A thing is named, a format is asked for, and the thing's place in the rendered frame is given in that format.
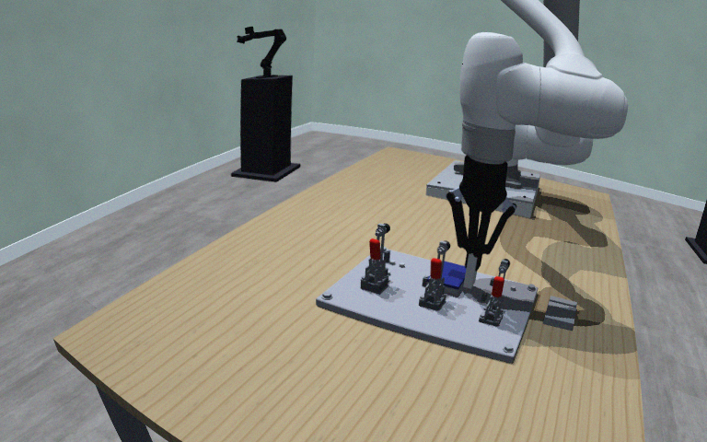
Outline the blue rectangular block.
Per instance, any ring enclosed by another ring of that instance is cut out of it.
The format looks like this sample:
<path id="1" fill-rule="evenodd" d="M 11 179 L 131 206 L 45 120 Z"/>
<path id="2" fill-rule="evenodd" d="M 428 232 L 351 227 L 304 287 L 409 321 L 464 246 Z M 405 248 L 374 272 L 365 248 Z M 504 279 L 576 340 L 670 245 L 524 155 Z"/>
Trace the blue rectangular block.
<path id="1" fill-rule="evenodd" d="M 444 262 L 444 268 L 442 273 L 442 278 L 445 277 L 444 291 L 453 294 L 458 294 L 458 292 L 464 285 L 465 274 L 465 266 L 452 262 Z"/>

